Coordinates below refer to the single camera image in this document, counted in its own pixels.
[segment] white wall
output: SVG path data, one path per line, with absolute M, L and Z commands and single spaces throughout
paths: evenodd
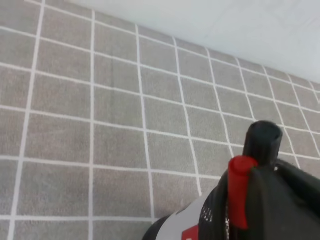
M 71 0 L 320 82 L 319 0 Z

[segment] gray floor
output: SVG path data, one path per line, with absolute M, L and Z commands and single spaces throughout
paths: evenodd
M 256 120 L 320 177 L 320 84 L 62 0 L 0 1 L 0 239 L 139 240 Z

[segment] black handle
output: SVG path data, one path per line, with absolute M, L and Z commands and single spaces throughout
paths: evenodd
M 273 122 L 257 121 L 246 133 L 243 155 L 254 158 L 259 166 L 274 167 L 282 136 L 281 129 Z

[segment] white grid lines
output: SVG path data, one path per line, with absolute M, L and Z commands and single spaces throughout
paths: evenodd
M 283 120 L 282 115 L 281 115 L 281 112 L 280 112 L 280 110 L 279 110 L 278 104 L 277 104 L 277 102 L 276 102 L 274 89 L 273 89 L 272 84 L 271 84 L 271 82 L 270 82 L 270 79 L 269 79 L 267 70 L 266 70 L 266 68 L 265 68 L 264 66 L 263 66 L 263 70 L 264 70 L 264 73 L 265 73 L 266 78 L 267 78 L 267 80 L 268 80 L 268 83 L 269 83 L 269 86 L 270 86 L 270 89 L 271 89 L 272 98 L 273 98 L 273 101 L 274 101 L 276 110 L 277 110 L 277 112 L 279 113 L 279 117 L 280 117 L 281 123 L 282 123 L 282 125 L 285 125 L 284 120 Z M 295 159 L 296 165 L 298 166 L 299 169 L 301 169 L 300 164 L 299 164 L 299 161 L 298 161 L 298 158 L 297 158 L 296 153 L 295 153 L 295 150 L 294 150 L 294 146 L 292 145 L 291 138 L 290 138 L 290 136 L 289 136 L 289 134 L 288 134 L 288 131 L 287 131 L 286 127 L 284 127 L 283 129 L 284 129 L 284 133 L 285 133 L 285 134 L 287 135 L 287 137 L 288 137 L 291 150 L 292 150 L 292 152 L 293 152 L 293 154 L 294 154 L 294 159 Z
M 251 102 L 250 102 L 249 97 L 248 97 L 247 85 L 246 85 L 246 81 L 245 81 L 245 78 L 244 78 L 244 75 L 243 75 L 243 72 L 242 72 L 242 68 L 240 66 L 239 59 L 237 57 L 235 57 L 235 60 L 238 63 L 238 66 L 239 66 L 239 69 L 240 69 L 240 75 L 241 75 L 241 79 L 242 79 L 242 83 L 243 83 L 243 87 L 244 87 L 244 91 L 245 91 L 246 100 L 248 101 L 248 104 L 249 104 L 251 116 L 255 120 L 255 115 L 254 115 L 254 111 L 252 110 Z
M 311 129 L 310 129 L 309 123 L 308 123 L 308 121 L 307 121 L 307 119 L 306 119 L 305 113 L 304 113 L 304 111 L 301 109 L 300 100 L 299 100 L 299 98 L 298 98 L 298 94 L 297 94 L 297 92 L 296 92 L 295 86 L 293 86 L 293 91 L 294 91 L 296 100 L 298 101 L 299 109 L 300 109 L 300 112 L 302 113 L 302 116 L 303 116 L 303 118 L 304 118 L 305 124 L 306 124 L 306 126 L 307 126 L 307 128 L 308 128 L 308 130 L 309 130 L 309 133 L 311 134 L 311 137 L 312 137 L 312 140 L 313 140 L 315 149 L 316 149 L 316 151 L 317 151 L 317 153 L 318 153 L 318 156 L 320 157 L 320 151 L 319 151 L 319 148 L 318 148 L 318 146 L 317 146 L 317 142 L 316 142 L 316 140 L 315 140 L 314 135 L 313 135 L 312 132 L 311 132 Z
M 239 60 L 237 58 L 236 58 L 236 61 L 237 61 L 238 65 L 230 64 L 230 63 L 224 62 L 222 60 L 211 58 L 209 50 L 207 48 L 206 48 L 207 55 L 202 55 L 202 54 L 193 52 L 191 50 L 178 47 L 177 46 L 177 41 L 176 41 L 175 38 L 172 38 L 173 42 L 174 42 L 174 45 L 172 45 L 172 44 L 169 44 L 169 43 L 162 42 L 161 40 L 157 40 L 157 39 L 153 39 L 153 38 L 148 37 L 148 36 L 140 35 L 139 34 L 139 27 L 137 25 L 135 25 L 136 32 L 131 32 L 131 31 L 128 31 L 128 30 L 125 30 L 125 29 L 122 29 L 122 28 L 119 28 L 119 27 L 116 27 L 116 26 L 113 26 L 113 25 L 109 25 L 109 24 L 106 24 L 106 23 L 103 23 L 103 22 L 99 22 L 99 21 L 96 21 L 96 19 L 95 19 L 95 12 L 94 11 L 92 11 L 92 17 L 86 17 L 86 16 L 80 16 L 80 15 L 78 15 L 76 13 L 69 12 L 67 10 L 59 9 L 57 7 L 54 7 L 54 6 L 49 6 L 49 5 L 47 5 L 45 3 L 45 0 L 42 0 L 42 3 L 39 3 L 39 2 L 36 2 L 36 1 L 33 1 L 33 0 L 25 0 L 25 2 L 28 2 L 28 3 L 31 3 L 31 4 L 35 4 L 35 5 L 39 6 L 39 8 L 40 8 L 40 15 L 39 15 L 39 21 L 38 21 L 36 35 L 28 33 L 28 32 L 23 32 L 23 31 L 11 29 L 11 28 L 8 28 L 8 27 L 5 27 L 5 26 L 0 26 L 0 30 L 2 30 L 2 31 L 7 31 L 7 32 L 12 33 L 12 34 L 18 34 L 18 35 L 21 35 L 21 36 L 33 38 L 35 40 L 35 47 L 34 47 L 34 54 L 33 54 L 33 61 L 32 61 L 32 67 L 31 68 L 25 68 L 25 67 L 22 67 L 22 66 L 16 66 L 16 65 L 13 65 L 13 64 L 0 62 L 0 67 L 30 73 L 30 83 L 29 83 L 29 90 L 28 90 L 26 108 L 0 105 L 0 109 L 21 112 L 21 113 L 24 113 L 24 115 L 25 115 L 24 123 L 23 123 L 23 131 L 22 131 L 22 139 L 21 139 L 21 146 L 20 146 L 19 156 L 0 155 L 0 161 L 5 161 L 5 160 L 16 161 L 17 162 L 17 166 L 18 166 L 17 167 L 17 173 L 16 173 L 16 181 L 15 181 L 15 186 L 14 186 L 14 196 L 13 196 L 13 201 L 12 201 L 11 215 L 0 215 L 0 220 L 10 221 L 8 240 L 13 240 L 14 239 L 16 221 L 60 221 L 60 222 L 86 221 L 86 222 L 88 222 L 88 226 L 89 226 L 89 228 L 88 228 L 88 230 L 89 230 L 88 231 L 88 239 L 89 240 L 93 240 L 93 234 L 94 234 L 93 233 L 93 231 L 94 231 L 93 224 L 94 224 L 94 221 L 155 222 L 157 219 L 155 218 L 155 206 L 154 206 L 155 203 L 154 203 L 154 190 L 153 190 L 154 185 L 153 185 L 153 179 L 152 179 L 152 174 L 153 173 L 194 178 L 196 180 L 196 182 L 197 182 L 198 193 L 199 193 L 199 195 L 201 195 L 202 194 L 202 190 L 201 190 L 201 186 L 200 186 L 200 179 L 219 180 L 221 177 L 220 176 L 211 176 L 211 175 L 199 174 L 198 162 L 197 162 L 197 158 L 196 158 L 196 154 L 195 154 L 193 141 L 202 141 L 202 142 L 206 142 L 206 143 L 212 143 L 212 144 L 228 146 L 232 157 L 234 157 L 234 153 L 233 153 L 233 148 L 232 147 L 243 147 L 243 146 L 240 145 L 240 144 L 230 143 L 229 134 L 228 134 L 228 128 L 227 128 L 227 124 L 226 124 L 226 121 L 225 121 L 225 116 L 232 116 L 232 117 L 235 117 L 235 118 L 241 118 L 241 119 L 254 120 L 255 121 L 255 117 L 254 117 L 254 113 L 253 113 L 253 110 L 252 110 L 252 107 L 251 107 L 251 102 L 250 102 L 249 96 L 254 96 L 254 97 L 257 97 L 257 98 L 260 98 L 260 99 L 265 99 L 265 100 L 269 100 L 269 101 L 273 101 L 274 102 L 274 104 L 276 106 L 276 109 L 277 109 L 277 111 L 279 113 L 279 116 L 280 116 L 280 119 L 281 119 L 281 123 L 282 123 L 279 126 L 284 128 L 284 134 L 286 134 L 288 136 L 289 144 L 290 144 L 290 147 L 292 149 L 292 153 L 279 152 L 280 154 L 287 155 L 287 156 L 293 156 L 295 158 L 295 161 L 296 161 L 297 166 L 299 168 L 300 168 L 300 164 L 299 164 L 298 158 L 306 158 L 306 159 L 310 159 L 310 160 L 314 160 L 314 161 L 320 161 L 319 147 L 317 146 L 317 143 L 315 142 L 315 137 L 314 137 L 314 135 L 320 135 L 320 132 L 311 131 L 310 126 L 308 125 L 308 122 L 307 122 L 307 119 L 306 119 L 306 117 L 304 115 L 304 111 L 303 110 L 308 110 L 308 111 L 311 111 L 311 112 L 314 112 L 314 113 L 318 113 L 318 114 L 320 114 L 320 111 L 317 111 L 317 110 L 314 110 L 314 109 L 308 109 L 306 107 L 302 107 L 301 104 L 300 104 L 299 98 L 297 96 L 296 89 L 295 89 L 295 87 L 297 87 L 297 88 L 303 88 L 303 89 L 306 89 L 306 90 L 309 90 L 309 91 L 313 91 L 316 99 L 319 102 L 320 99 L 318 99 L 318 96 L 317 96 L 317 93 L 319 93 L 319 91 L 315 90 L 313 84 L 310 84 L 310 88 L 309 88 L 309 87 L 306 87 L 306 86 L 301 86 L 299 84 L 293 83 L 293 81 L 292 81 L 290 76 L 288 76 L 289 79 L 290 79 L 290 82 L 285 81 L 283 79 L 276 78 L 276 77 L 268 76 L 267 71 L 266 71 L 265 68 L 263 68 L 264 69 L 264 73 L 255 72 L 254 70 L 243 68 L 243 67 L 240 66 Z M 52 11 L 56 11 L 56 12 L 59 12 L 59 13 L 63 13 L 63 14 L 72 16 L 72 17 L 76 17 L 76 18 L 79 18 L 79 19 L 83 19 L 83 20 L 89 21 L 91 23 L 91 44 L 90 44 L 90 49 L 78 47 L 78 46 L 75 46 L 75 45 L 72 45 L 72 44 L 64 43 L 64 42 L 61 42 L 61 41 L 58 41 L 58 40 L 54 40 L 54 39 L 50 39 L 50 38 L 41 37 L 43 18 L 44 18 L 44 13 L 45 13 L 46 9 L 50 9 Z M 136 61 L 132 61 L 132 60 L 123 59 L 123 58 L 116 57 L 116 56 L 112 56 L 112 55 L 108 55 L 108 54 L 105 54 L 105 53 L 102 53 L 102 52 L 96 52 L 95 51 L 95 28 L 97 27 L 97 25 L 104 26 L 106 28 L 114 29 L 114 30 L 117 30 L 117 31 L 121 31 L 121 32 L 130 34 L 130 35 L 136 36 L 137 62 Z M 140 61 L 140 39 L 147 39 L 149 41 L 153 41 L 155 43 L 162 44 L 162 45 L 168 46 L 170 48 L 174 48 L 175 56 L 176 56 L 176 63 L 177 63 L 177 73 L 141 64 L 141 61 Z M 49 43 L 52 43 L 52 44 L 55 44 L 55 45 L 60 45 L 60 46 L 66 47 L 66 48 L 72 48 L 72 49 L 75 49 L 77 51 L 82 51 L 84 53 L 90 54 L 90 79 L 89 79 L 89 81 L 79 80 L 79 79 L 66 77 L 66 76 L 60 76 L 60 75 L 56 75 L 56 74 L 53 74 L 53 73 L 43 72 L 43 71 L 37 70 L 38 52 L 39 52 L 39 45 L 40 45 L 41 41 L 49 42 Z M 211 76 L 212 76 L 212 82 L 206 82 L 206 81 L 203 81 L 201 79 L 194 78 L 194 77 L 181 75 L 180 66 L 179 66 L 179 53 L 178 53 L 179 51 L 188 52 L 190 54 L 193 54 L 193 55 L 208 59 L 209 60 L 210 71 L 211 71 Z M 116 88 L 116 87 L 96 84 L 95 83 L 95 71 L 94 71 L 94 69 L 95 69 L 95 56 L 102 56 L 104 58 L 108 58 L 108 59 L 112 59 L 112 60 L 128 63 L 128 64 L 131 64 L 133 66 L 137 66 L 137 69 L 138 69 L 138 80 L 139 80 L 139 92 L 133 92 L 133 91 L 124 90 L 124 89 L 121 89 L 121 88 Z M 225 65 L 232 66 L 234 68 L 238 68 L 240 70 L 241 79 L 243 81 L 244 91 L 216 84 L 215 75 L 214 75 L 214 71 L 213 71 L 213 67 L 212 67 L 212 61 L 216 61 L 216 62 L 225 64 Z M 159 98 L 159 97 L 152 96 L 152 95 L 143 94 L 143 86 L 142 86 L 142 79 L 141 79 L 142 78 L 142 76 L 141 76 L 141 68 L 146 68 L 146 69 L 158 71 L 158 72 L 163 73 L 163 74 L 168 74 L 168 75 L 172 75 L 172 76 L 178 77 L 179 89 L 180 89 L 180 93 L 181 93 L 181 97 L 182 97 L 182 102 L 175 102 L 175 101 L 172 101 L 172 100 Z M 268 80 L 268 84 L 270 85 L 270 88 L 271 88 L 272 98 L 256 95 L 256 94 L 253 94 L 253 93 L 249 93 L 247 91 L 247 86 L 246 86 L 246 83 L 245 83 L 245 80 L 244 80 L 243 70 L 251 72 L 251 73 L 254 73 L 254 74 L 257 74 L 257 75 L 266 76 L 267 80 Z M 31 109 L 36 75 L 43 75 L 43 76 L 51 77 L 51 78 L 54 78 L 54 79 L 61 79 L 61 80 L 64 80 L 64 81 L 70 81 L 70 82 L 73 82 L 73 83 L 86 85 L 88 87 L 90 86 L 90 97 L 91 97 L 91 99 L 90 99 L 90 118 L 82 118 L 82 117 L 76 117 L 76 116 L 71 116 L 71 115 L 63 115 L 63 114 L 58 114 L 58 113 L 53 113 L 53 112 L 45 112 L 45 111 L 39 111 L 39 110 Z M 217 97 L 217 104 L 218 104 L 219 111 L 186 104 L 185 103 L 185 98 L 184 98 L 184 92 L 183 92 L 183 88 L 182 88 L 182 84 L 181 84 L 181 77 L 186 78 L 186 79 L 188 79 L 190 81 L 195 81 L 195 82 L 198 82 L 198 83 L 201 83 L 201 84 L 206 84 L 206 85 L 213 86 L 215 95 Z M 295 93 L 295 96 L 296 96 L 297 101 L 298 101 L 298 105 L 291 104 L 291 103 L 288 103 L 288 102 L 283 102 L 283 101 L 275 99 L 275 95 L 274 95 L 274 91 L 273 91 L 273 88 L 272 88 L 272 85 L 271 85 L 270 78 L 272 78 L 272 79 L 274 79 L 276 81 L 284 82 L 284 83 L 289 84 L 289 85 L 293 85 L 293 89 L 294 89 L 294 93 Z M 108 90 L 108 91 L 116 91 L 116 92 L 121 92 L 121 93 L 125 93 L 125 94 L 134 95 L 134 96 L 139 96 L 140 99 L 141 99 L 143 128 L 133 127 L 133 126 L 126 126 L 126 125 L 119 125 L 119 124 L 115 124 L 115 123 L 109 123 L 109 122 L 103 122 L 103 121 L 95 120 L 95 104 L 94 103 L 95 103 L 95 89 L 96 88 L 101 88 L 101 89 L 105 89 L 105 90 Z M 239 115 L 235 115 L 235 114 L 232 114 L 232 113 L 223 112 L 222 108 L 221 108 L 221 103 L 220 103 L 220 100 L 219 100 L 219 96 L 218 96 L 218 93 L 217 93 L 217 88 L 227 89 L 227 90 L 230 90 L 230 91 L 234 91 L 234 92 L 238 92 L 238 93 L 241 93 L 241 94 L 245 94 L 245 96 L 247 98 L 247 101 L 248 101 L 248 104 L 249 104 L 249 107 L 250 107 L 252 118 L 251 117 L 239 116 Z M 174 133 L 170 133 L 170 132 L 161 132 L 161 131 L 157 131 L 157 130 L 147 129 L 146 110 L 145 110 L 145 102 L 144 102 L 145 98 L 154 99 L 154 100 L 157 100 L 157 101 L 162 101 L 162 102 L 166 102 L 166 103 L 170 103 L 170 104 L 183 106 L 184 113 L 185 113 L 185 119 L 186 119 L 186 122 L 187 122 L 188 135 L 179 135 L 179 134 L 174 134 Z M 295 108 L 299 108 L 301 113 L 302 113 L 302 115 L 303 115 L 303 117 L 304 117 L 304 120 L 305 120 L 305 122 L 307 124 L 308 130 L 307 129 L 299 129 L 299 128 L 295 128 L 295 127 L 290 127 L 290 126 L 285 126 L 277 103 L 281 103 L 281 104 L 285 104 L 287 106 L 292 106 L 292 107 L 295 107 Z M 188 116 L 187 107 L 188 108 L 199 109 L 199 110 L 202 110 L 202 111 L 207 111 L 207 112 L 220 114 L 221 117 L 222 117 L 223 125 L 224 125 L 226 142 L 220 142 L 220 141 L 214 141 L 214 140 L 210 140 L 210 139 L 203 139 L 203 138 L 199 138 L 199 137 L 193 137 L 191 135 L 191 129 L 190 129 L 190 123 L 189 123 L 189 116 Z M 38 158 L 25 157 L 25 150 L 26 150 L 26 142 L 27 142 L 27 136 L 28 136 L 28 126 L 29 126 L 30 114 L 48 116 L 48 117 L 52 117 L 52 118 L 66 119 L 66 120 L 71 120 L 71 121 L 79 121 L 79 122 L 90 124 L 90 154 L 89 154 L 90 158 L 89 158 L 88 162 L 86 162 L 86 163 L 68 162 L 68 161 L 62 161 L 62 160 L 59 160 L 59 159 L 38 159 Z M 118 128 L 118 129 L 130 130 L 130 131 L 143 132 L 143 136 L 144 136 L 144 151 L 145 151 L 146 163 L 147 163 L 146 168 L 130 168 L 130 167 L 119 167 L 119 166 L 95 164 L 94 163 L 94 143 L 95 143 L 95 141 L 94 141 L 94 139 L 95 139 L 94 138 L 94 127 L 95 127 L 95 125 L 102 125 L 102 126 L 106 126 L 106 127 L 110 127 L 110 128 Z M 292 141 L 290 139 L 290 136 L 288 134 L 287 129 L 292 129 L 292 130 L 296 130 L 296 131 L 310 133 L 319 156 L 318 157 L 314 157 L 314 156 L 304 156 L 304 155 L 296 154 L 295 150 L 294 150 L 294 147 L 293 147 L 293 143 L 292 143 Z M 192 151 L 193 163 L 194 163 L 194 167 L 195 167 L 195 173 L 186 173 L 186 172 L 162 170 L 162 169 L 152 169 L 151 168 L 151 163 L 150 163 L 150 156 L 149 156 L 148 133 L 189 140 L 191 151 Z M 21 215 L 17 215 L 18 203 L 19 203 L 19 194 L 20 194 L 20 186 L 21 186 L 21 183 L 22 183 L 21 181 L 22 181 L 23 166 L 24 166 L 24 163 L 26 163 L 26 162 L 53 165 L 53 166 L 87 168 L 88 171 L 89 171 L 88 216 L 79 216 L 79 217 L 70 216 L 70 217 L 68 217 L 68 216 L 28 216 L 28 215 L 21 216 Z M 94 201 L 93 201 L 94 193 L 93 193 L 93 190 L 94 190 L 94 170 L 95 169 L 104 169 L 104 170 L 112 170 L 112 171 L 123 171 L 123 172 L 134 172 L 134 173 L 148 173 L 151 217 L 94 216 L 94 205 L 93 205 L 94 204 Z
M 209 50 L 207 48 L 205 50 L 206 50 L 206 53 L 207 53 L 207 56 L 208 56 L 208 61 L 209 61 L 209 66 L 210 66 L 210 71 L 211 71 L 211 77 L 212 77 L 212 83 L 215 85 L 216 84 L 216 79 L 215 79 L 215 73 L 214 73 L 214 70 L 213 70 L 213 67 L 212 67 L 212 62 L 210 60 L 210 53 L 209 53 Z M 229 150 L 230 150 L 230 153 L 231 153 L 231 157 L 234 158 L 235 154 L 234 154 L 234 151 L 233 151 L 233 149 L 231 147 L 231 144 L 230 144 L 227 123 L 226 123 L 225 117 L 224 117 L 223 112 L 222 112 L 222 108 L 221 108 L 221 104 L 220 104 L 220 100 L 219 100 L 218 91 L 217 91 L 216 86 L 213 86 L 213 89 L 214 89 L 214 93 L 215 93 L 216 100 L 217 100 L 217 103 L 218 103 L 219 113 L 220 113 L 220 116 L 222 118 L 226 141 L 228 143 L 228 147 L 229 147 Z
M 179 53 L 178 53 L 178 48 L 177 48 L 177 41 L 174 37 L 172 37 L 172 39 L 173 39 L 174 48 L 175 48 L 176 68 L 177 68 L 177 73 L 178 73 L 178 82 L 179 82 L 179 88 L 180 88 L 180 93 L 181 93 L 181 100 L 182 100 L 182 104 L 183 104 L 185 121 L 186 121 L 186 128 L 187 128 L 188 138 L 189 138 L 189 142 L 190 142 L 192 157 L 193 157 L 194 170 L 195 170 L 195 174 L 196 174 L 196 184 L 197 184 L 199 196 L 201 196 L 202 190 L 201 190 L 201 185 L 200 185 L 198 162 L 197 162 L 196 152 L 195 152 L 195 148 L 194 148 L 194 143 L 191 138 L 189 116 L 188 116 L 188 111 L 187 111 L 186 102 L 185 102 L 184 90 L 182 88 L 182 83 L 181 83 L 180 63 L 179 63 Z
M 10 220 L 10 227 L 9 227 L 9 232 L 7 237 L 8 240 L 13 240 L 15 235 L 15 226 L 16 226 L 15 217 L 17 215 L 17 210 L 18 210 L 20 185 L 22 180 L 22 171 L 23 171 L 24 156 L 25 156 L 26 142 L 27 142 L 27 135 L 28 135 L 28 126 L 29 126 L 29 119 L 30 119 L 30 109 L 32 104 L 33 90 L 34 90 L 35 78 L 36 78 L 36 68 L 38 63 L 38 53 L 39 53 L 39 46 L 40 46 L 42 24 L 43 24 L 44 14 L 45 14 L 45 4 L 46 4 L 46 0 L 42 0 L 38 26 L 36 31 L 36 40 L 35 40 L 34 53 L 33 53 L 29 91 L 28 91 L 24 123 L 23 123 L 22 139 L 21 139 L 21 146 L 20 146 L 20 153 L 19 153 L 20 159 L 18 161 L 16 178 L 15 178 L 14 195 L 13 195 L 12 210 L 11 210 L 12 219 Z
M 89 160 L 89 199 L 88 199 L 88 240 L 94 239 L 94 158 L 95 158 L 95 20 L 96 13 L 92 11 L 91 44 L 90 44 L 90 160 Z
M 149 144 L 148 144 L 148 136 L 147 136 L 146 109 L 145 109 L 145 100 L 143 97 L 143 86 L 142 86 L 141 67 L 140 67 L 140 39 L 139 39 L 139 28 L 137 25 L 135 25 L 135 31 L 136 31 L 138 79 L 139 79 L 139 89 L 141 94 L 140 99 L 141 99 L 141 111 L 142 111 L 144 148 L 145 148 L 145 158 L 146 158 L 146 165 L 147 165 L 148 177 L 149 177 L 151 219 L 152 219 L 152 222 L 155 222 L 154 186 L 153 186 L 153 178 L 151 173 L 151 164 L 150 164 L 149 147 L 148 147 Z

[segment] red label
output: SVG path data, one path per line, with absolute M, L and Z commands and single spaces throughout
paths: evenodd
M 195 225 L 185 231 L 182 232 L 181 240 L 198 240 L 198 225 Z

